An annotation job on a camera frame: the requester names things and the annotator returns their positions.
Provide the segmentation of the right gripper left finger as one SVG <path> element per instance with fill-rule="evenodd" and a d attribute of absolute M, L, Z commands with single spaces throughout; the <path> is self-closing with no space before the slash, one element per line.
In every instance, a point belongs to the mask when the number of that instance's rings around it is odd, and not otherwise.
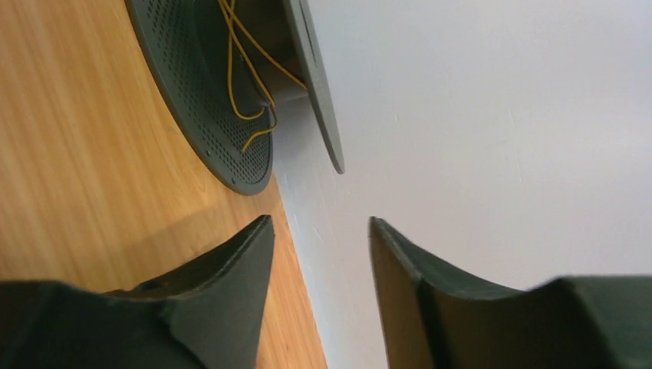
<path fill-rule="evenodd" d="M 262 215 L 130 291 L 1 284 L 3 368 L 253 368 L 274 228 Z"/>

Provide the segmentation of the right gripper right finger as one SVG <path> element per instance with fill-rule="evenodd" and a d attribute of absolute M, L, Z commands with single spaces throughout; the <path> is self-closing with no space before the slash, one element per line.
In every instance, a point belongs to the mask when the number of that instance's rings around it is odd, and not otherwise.
<path fill-rule="evenodd" d="M 382 218 L 369 249 L 392 368 L 649 368 L 651 278 L 568 276 L 527 291 L 468 273 Z"/>

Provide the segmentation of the dark grey cable spool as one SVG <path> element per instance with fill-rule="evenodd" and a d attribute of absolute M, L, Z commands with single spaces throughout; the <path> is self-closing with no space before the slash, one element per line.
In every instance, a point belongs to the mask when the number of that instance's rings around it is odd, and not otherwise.
<path fill-rule="evenodd" d="M 277 108 L 308 98 L 344 172 L 334 105 L 306 1 L 129 1 L 138 43 L 175 122 L 224 185 L 260 193 Z"/>

